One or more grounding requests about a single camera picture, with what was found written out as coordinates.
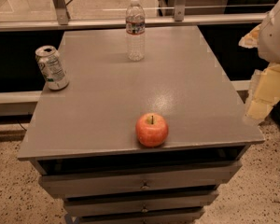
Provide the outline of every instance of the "water bottle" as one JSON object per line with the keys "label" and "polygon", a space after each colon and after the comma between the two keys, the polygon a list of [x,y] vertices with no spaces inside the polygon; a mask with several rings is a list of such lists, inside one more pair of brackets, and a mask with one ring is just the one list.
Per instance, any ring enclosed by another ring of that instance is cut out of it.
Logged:
{"label": "water bottle", "polygon": [[139,0],[131,0],[126,13],[128,57],[140,61],[145,54],[145,13]]}

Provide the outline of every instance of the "red apple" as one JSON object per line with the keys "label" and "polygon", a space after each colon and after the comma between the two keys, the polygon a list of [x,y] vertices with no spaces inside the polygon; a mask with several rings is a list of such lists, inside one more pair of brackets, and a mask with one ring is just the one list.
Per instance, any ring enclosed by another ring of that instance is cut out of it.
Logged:
{"label": "red apple", "polygon": [[159,146],[168,136],[166,120],[156,113],[140,117],[135,128],[139,142],[146,147]]}

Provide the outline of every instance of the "soda can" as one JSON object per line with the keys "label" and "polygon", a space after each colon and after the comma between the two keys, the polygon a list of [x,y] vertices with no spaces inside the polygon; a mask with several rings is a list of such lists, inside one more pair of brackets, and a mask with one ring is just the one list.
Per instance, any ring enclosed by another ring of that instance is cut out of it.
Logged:
{"label": "soda can", "polygon": [[60,61],[60,54],[53,46],[44,46],[35,51],[39,69],[51,90],[61,90],[69,80]]}

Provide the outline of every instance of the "terrazzo floor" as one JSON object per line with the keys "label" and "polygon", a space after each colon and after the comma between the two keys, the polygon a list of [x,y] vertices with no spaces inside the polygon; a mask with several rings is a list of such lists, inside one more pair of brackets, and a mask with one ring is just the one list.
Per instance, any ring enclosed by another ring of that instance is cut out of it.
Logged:
{"label": "terrazzo floor", "polygon": [[[28,126],[28,119],[0,121],[0,224],[65,224],[62,201],[40,188],[28,161],[17,160]],[[280,224],[280,126],[267,118],[260,128],[265,143],[244,154],[243,167],[195,224]]]}

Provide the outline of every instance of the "metal frame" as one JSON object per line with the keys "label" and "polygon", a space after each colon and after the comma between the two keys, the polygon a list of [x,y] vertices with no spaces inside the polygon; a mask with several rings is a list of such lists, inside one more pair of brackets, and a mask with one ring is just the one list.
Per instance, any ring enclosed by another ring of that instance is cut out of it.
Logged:
{"label": "metal frame", "polygon": [[[78,30],[78,29],[102,29],[123,28],[124,19],[70,21],[65,0],[53,0],[57,20],[56,21],[0,21],[0,32],[6,31],[40,31],[40,30]],[[217,15],[190,15],[185,16],[186,0],[176,0],[175,15],[146,19],[147,27],[161,26],[188,26],[204,24],[235,24],[235,23],[260,23],[266,14],[217,14]],[[246,91],[249,80],[233,81],[233,87],[237,91]],[[27,114],[33,112],[41,91],[0,93],[0,115]]]}
{"label": "metal frame", "polygon": [[60,25],[68,24],[70,16],[66,8],[65,0],[53,0],[53,3],[55,6],[58,23]]}
{"label": "metal frame", "polygon": [[185,17],[186,0],[175,0],[175,21],[182,21]]}
{"label": "metal frame", "polygon": [[[181,22],[176,22],[172,17],[148,18],[146,27],[161,26],[189,26],[206,24],[239,24],[260,23],[265,18],[265,13],[250,14],[215,14],[215,15],[188,15]],[[40,30],[77,30],[77,29],[102,29],[124,28],[124,19],[96,20],[96,21],[69,21],[60,25],[57,21],[0,21],[0,32],[10,31],[40,31]]]}

